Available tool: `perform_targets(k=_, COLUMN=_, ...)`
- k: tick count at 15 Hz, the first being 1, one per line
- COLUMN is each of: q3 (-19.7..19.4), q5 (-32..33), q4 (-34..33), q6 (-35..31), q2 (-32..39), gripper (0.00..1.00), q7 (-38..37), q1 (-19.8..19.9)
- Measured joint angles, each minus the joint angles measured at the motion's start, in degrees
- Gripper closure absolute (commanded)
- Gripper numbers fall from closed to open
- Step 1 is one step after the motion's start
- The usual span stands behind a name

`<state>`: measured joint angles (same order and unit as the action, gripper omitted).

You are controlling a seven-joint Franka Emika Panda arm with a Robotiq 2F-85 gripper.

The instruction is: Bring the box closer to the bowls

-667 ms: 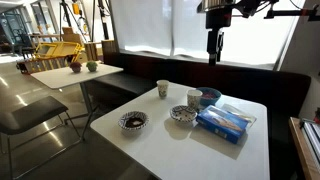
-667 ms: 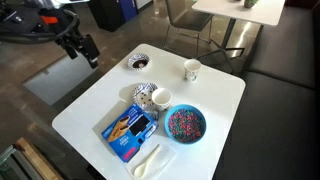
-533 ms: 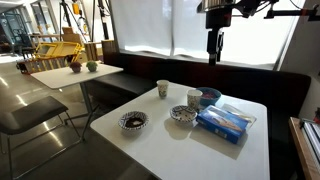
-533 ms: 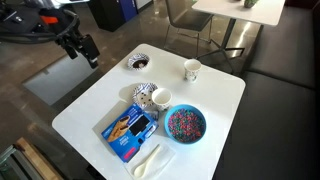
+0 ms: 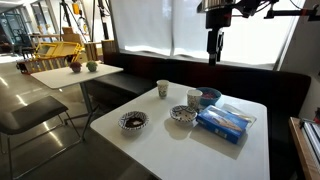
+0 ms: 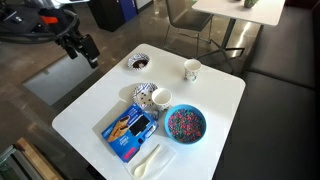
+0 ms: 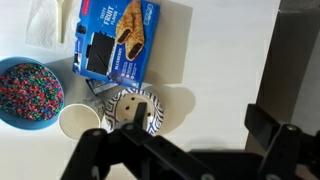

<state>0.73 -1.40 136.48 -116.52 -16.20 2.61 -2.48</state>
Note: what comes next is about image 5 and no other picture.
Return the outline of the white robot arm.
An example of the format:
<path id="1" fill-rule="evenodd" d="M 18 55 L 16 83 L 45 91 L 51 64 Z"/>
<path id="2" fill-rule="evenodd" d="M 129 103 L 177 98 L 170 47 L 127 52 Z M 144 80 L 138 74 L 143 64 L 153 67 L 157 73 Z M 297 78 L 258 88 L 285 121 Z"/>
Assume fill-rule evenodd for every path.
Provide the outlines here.
<path id="1" fill-rule="evenodd" d="M 198 13 L 206 16 L 205 28 L 209 29 L 207 52 L 209 64 L 215 66 L 220 61 L 223 49 L 224 27 L 231 26 L 232 11 L 237 9 L 240 16 L 249 18 L 267 6 L 273 6 L 279 0 L 201 0 Z"/>

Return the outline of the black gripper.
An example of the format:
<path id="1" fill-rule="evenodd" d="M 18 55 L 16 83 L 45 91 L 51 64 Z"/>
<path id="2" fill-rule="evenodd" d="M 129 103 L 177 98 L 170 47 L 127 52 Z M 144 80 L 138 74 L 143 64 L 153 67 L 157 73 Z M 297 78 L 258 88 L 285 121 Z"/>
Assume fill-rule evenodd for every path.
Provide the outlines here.
<path id="1" fill-rule="evenodd" d="M 209 65 L 211 66 L 216 65 L 216 54 L 217 62 L 221 61 L 223 37 L 224 32 L 220 28 L 213 28 L 208 32 L 207 52 L 209 53 Z"/>

